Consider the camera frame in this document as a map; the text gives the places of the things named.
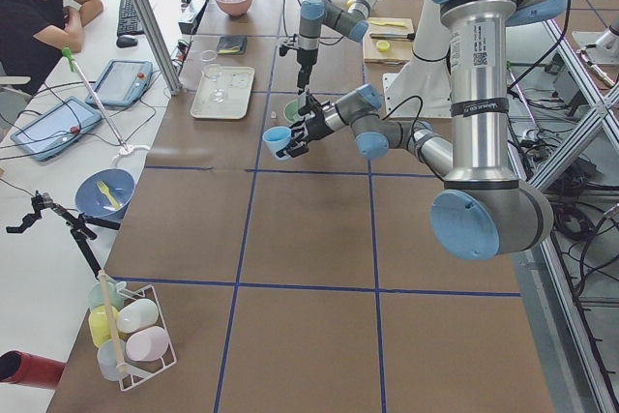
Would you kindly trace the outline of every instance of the tablet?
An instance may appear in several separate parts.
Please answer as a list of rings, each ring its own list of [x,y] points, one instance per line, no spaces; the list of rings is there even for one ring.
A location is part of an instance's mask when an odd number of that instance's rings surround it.
[[[110,60],[93,89],[106,106],[127,107],[142,97],[153,75],[151,62]],[[92,96],[86,103],[95,105]]]
[[[42,162],[61,153],[101,119],[97,109],[69,97],[11,134],[11,140],[33,159]]]

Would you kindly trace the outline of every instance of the man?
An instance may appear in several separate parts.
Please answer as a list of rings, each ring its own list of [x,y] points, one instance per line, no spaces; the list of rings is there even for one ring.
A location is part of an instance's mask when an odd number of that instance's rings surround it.
[[[79,52],[83,27],[102,10],[101,0],[74,0],[80,5],[63,8],[64,0],[0,0],[0,62],[7,75],[31,76],[15,86],[34,94],[62,57],[63,47]]]

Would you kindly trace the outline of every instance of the blue bowl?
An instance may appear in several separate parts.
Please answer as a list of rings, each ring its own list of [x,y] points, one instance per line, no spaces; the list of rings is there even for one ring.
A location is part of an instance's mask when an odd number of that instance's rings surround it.
[[[97,182],[103,181],[109,188],[109,193],[120,204],[115,210],[109,199],[101,193]],[[120,221],[127,211],[127,206],[135,191],[135,181],[124,169],[105,169],[93,174],[81,183],[75,193],[75,206],[84,215],[103,220]]]

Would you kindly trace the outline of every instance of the white table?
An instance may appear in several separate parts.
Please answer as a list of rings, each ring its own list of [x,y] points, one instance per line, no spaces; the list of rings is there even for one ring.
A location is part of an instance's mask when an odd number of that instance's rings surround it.
[[[115,46],[119,0],[103,1],[105,11],[86,27],[85,46],[75,55],[82,70],[94,80],[113,58],[150,60],[157,69],[144,36],[139,37],[136,47],[120,49]],[[157,0],[155,6],[170,51],[181,37],[175,23],[177,16],[170,14],[170,3],[173,2]],[[156,111],[155,116],[129,140],[131,144],[152,144],[162,121],[169,94],[158,75],[155,73],[155,81],[143,97],[143,101],[155,110],[143,103],[135,103],[113,117],[121,135],[126,138]],[[70,71],[67,60],[62,59],[46,83],[54,86],[74,81],[79,81],[79,77]],[[55,92],[63,98],[76,96],[83,99],[87,95],[81,85],[55,89]],[[28,108],[44,112],[56,104],[56,97],[44,91],[29,103]],[[24,114],[16,125],[22,127],[33,118],[34,115]],[[93,133],[117,143],[105,121]],[[0,159],[23,155],[18,148],[10,147],[12,144],[8,137],[0,143]],[[112,167],[112,158],[117,153],[118,147],[84,135],[47,162],[30,158],[0,160],[0,167],[6,171],[2,179],[29,192],[49,192],[56,203],[74,208],[74,194],[81,182],[97,171]],[[137,181],[146,154],[145,151],[134,152],[123,158],[118,167],[128,170]],[[66,361],[87,311],[87,296],[96,283],[95,278],[63,219],[51,210],[44,210],[43,219],[24,234],[7,234],[5,226],[19,225],[21,218],[32,212],[30,195],[0,183],[0,202],[3,228],[0,232],[3,250],[0,260],[0,300],[3,302],[0,306],[0,354],[20,350]],[[89,241],[89,245],[104,265],[117,233],[97,226],[92,226],[92,229],[99,237]],[[46,410],[52,395],[53,391],[0,383],[0,409],[40,413]]]

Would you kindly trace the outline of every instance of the blue cup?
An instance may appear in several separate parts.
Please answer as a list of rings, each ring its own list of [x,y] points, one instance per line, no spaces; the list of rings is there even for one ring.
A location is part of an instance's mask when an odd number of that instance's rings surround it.
[[[292,130],[287,126],[274,126],[264,132],[262,140],[267,144],[267,147],[269,147],[269,150],[276,159],[288,160],[290,158],[289,156],[284,155],[283,157],[278,157],[277,152],[290,143],[291,137]]]

